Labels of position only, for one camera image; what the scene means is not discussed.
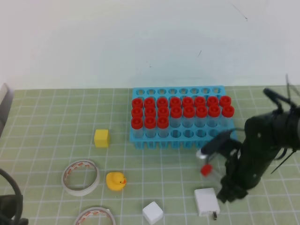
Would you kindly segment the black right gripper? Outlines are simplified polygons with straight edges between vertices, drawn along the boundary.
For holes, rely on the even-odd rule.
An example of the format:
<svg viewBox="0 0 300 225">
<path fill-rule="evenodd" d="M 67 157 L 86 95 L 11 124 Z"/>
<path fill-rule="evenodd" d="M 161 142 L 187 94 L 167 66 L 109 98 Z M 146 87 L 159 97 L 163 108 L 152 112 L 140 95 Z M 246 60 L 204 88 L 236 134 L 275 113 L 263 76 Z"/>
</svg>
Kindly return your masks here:
<svg viewBox="0 0 300 225">
<path fill-rule="evenodd" d="M 279 146 L 250 148 L 248 141 L 226 141 L 221 147 L 221 152 L 227 159 L 226 175 L 221 179 L 217 199 L 222 203 L 231 203 L 246 197 L 247 190 L 259 183 L 280 150 Z"/>
</svg>

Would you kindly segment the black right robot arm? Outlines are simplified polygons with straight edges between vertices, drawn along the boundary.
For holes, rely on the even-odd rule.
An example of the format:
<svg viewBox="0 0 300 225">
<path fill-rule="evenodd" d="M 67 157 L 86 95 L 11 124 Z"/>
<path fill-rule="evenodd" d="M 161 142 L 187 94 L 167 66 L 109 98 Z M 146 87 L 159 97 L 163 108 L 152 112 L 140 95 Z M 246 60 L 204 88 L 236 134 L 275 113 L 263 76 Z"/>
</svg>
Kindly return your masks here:
<svg viewBox="0 0 300 225">
<path fill-rule="evenodd" d="M 217 194 L 223 203 L 244 198 L 260 182 L 281 149 L 292 152 L 300 149 L 299 105 L 290 96 L 282 96 L 272 89 L 265 88 L 263 93 L 277 109 L 247 119 L 243 142 L 231 139 L 230 131 L 217 137 L 217 151 L 226 158 L 225 176 Z"/>
</svg>

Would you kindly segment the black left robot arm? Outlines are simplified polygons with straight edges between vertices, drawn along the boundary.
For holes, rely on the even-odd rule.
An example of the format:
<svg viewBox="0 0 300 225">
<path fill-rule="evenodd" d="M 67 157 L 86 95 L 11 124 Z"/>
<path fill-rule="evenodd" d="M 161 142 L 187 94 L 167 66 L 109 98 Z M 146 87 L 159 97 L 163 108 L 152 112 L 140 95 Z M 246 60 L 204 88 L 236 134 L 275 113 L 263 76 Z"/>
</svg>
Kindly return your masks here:
<svg viewBox="0 0 300 225">
<path fill-rule="evenodd" d="M 0 175 L 11 185 L 13 195 L 0 196 L 0 224 L 1 225 L 28 225 L 29 220 L 22 218 L 23 195 L 16 181 L 3 169 Z"/>
</svg>

